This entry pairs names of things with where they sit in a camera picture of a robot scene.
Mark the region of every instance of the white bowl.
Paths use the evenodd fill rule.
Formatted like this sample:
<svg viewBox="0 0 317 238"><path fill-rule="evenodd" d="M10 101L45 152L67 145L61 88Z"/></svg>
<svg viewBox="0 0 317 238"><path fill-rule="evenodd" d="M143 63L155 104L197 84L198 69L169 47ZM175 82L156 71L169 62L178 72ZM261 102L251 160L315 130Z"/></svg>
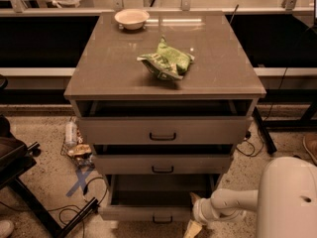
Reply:
<svg viewBox="0 0 317 238"><path fill-rule="evenodd" d="M126 9L115 15L115 20L124 28L136 30L142 28L150 17L149 13L139 9Z"/></svg>

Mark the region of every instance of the concrete floor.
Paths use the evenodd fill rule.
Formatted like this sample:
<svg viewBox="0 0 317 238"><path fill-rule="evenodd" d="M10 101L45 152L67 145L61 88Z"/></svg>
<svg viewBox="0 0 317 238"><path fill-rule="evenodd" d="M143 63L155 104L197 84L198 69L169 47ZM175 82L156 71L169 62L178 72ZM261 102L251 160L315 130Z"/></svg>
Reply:
<svg viewBox="0 0 317 238"><path fill-rule="evenodd" d="M284 118L301 112L297 108L290 108L285 112L280 112L278 116ZM59 108L52 107L8 107L0 108L1 113L11 122L12 133L16 138L31 145L35 141L40 143L42 153L35 157L37 164L21 176L21 180L43 204L46 209L55 209L61 206L75 204L79 207L85 205L82 197L82 190L78 188L70 193L77 182L76 166L68 158L61 154L64 139L65 124L73 115L69 106ZM255 145L256 152L262 147L262 141L258 134L255 122L251 126L252 137L250 142ZM229 171L223 175L219 187L236 190L257 189L259 181L269 161L281 156L300 156L302 159L310 161L303 146L303 132L272 132L270 133L277 147L277 152L270 156L266 152L266 146L254 157L246 157L236 151L234 161ZM248 153L251 149L242 144L239 146ZM86 181L100 177L93 171ZM105 191L103 180L97 179L87 194L101 198ZM50 237L48 231L43 227L35 215L28 211L25 202L8 187L0 190L0 201L20 211L14 211L2 204L0 205L0 220L10 219L15 224L12 238L17 237ZM52 211L51 215L58 220L59 211ZM67 221L72 217L72 211L67 211L62 215L62 220ZM151 238L180 238L183 236L185 223L153 224L151 222L120 222L118 229L112 229L112 223L104 221L100 215L89 216L83 224L79 223L67 237L107 237L107 238L129 238L129 237L151 237ZM203 229L198 238L248 238L255 237L256 215L249 212L244 221L239 223L217 223L211 224L211 229Z"/></svg>

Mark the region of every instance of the plastic bottle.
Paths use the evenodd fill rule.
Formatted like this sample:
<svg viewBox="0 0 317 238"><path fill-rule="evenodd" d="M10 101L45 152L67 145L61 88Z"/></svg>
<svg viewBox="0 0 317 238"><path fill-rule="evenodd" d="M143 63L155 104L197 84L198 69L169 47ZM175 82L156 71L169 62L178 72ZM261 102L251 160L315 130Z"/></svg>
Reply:
<svg viewBox="0 0 317 238"><path fill-rule="evenodd" d="M77 145L77 125L73 121L66 123L65 144L69 148Z"/></svg>

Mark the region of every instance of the grey drawer unit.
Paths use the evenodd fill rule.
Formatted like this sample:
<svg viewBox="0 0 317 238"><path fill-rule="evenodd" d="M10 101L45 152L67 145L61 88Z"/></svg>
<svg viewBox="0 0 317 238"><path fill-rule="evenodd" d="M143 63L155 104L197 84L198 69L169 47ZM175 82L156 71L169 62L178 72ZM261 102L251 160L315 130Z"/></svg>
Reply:
<svg viewBox="0 0 317 238"><path fill-rule="evenodd" d="M150 15L132 33L101 13L64 94L110 191L106 220L187 221L189 193L210 195L265 96L222 13ZM195 56L183 80L158 80L137 61L162 35Z"/></svg>

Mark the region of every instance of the brown shoe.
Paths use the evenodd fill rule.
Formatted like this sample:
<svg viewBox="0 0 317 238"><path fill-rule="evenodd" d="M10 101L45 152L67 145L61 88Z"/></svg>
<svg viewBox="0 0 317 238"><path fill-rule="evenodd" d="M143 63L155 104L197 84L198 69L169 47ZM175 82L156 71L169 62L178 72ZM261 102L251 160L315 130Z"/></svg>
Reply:
<svg viewBox="0 0 317 238"><path fill-rule="evenodd" d="M310 155L314 164L317 165L317 134L306 134L303 143L307 153Z"/></svg>

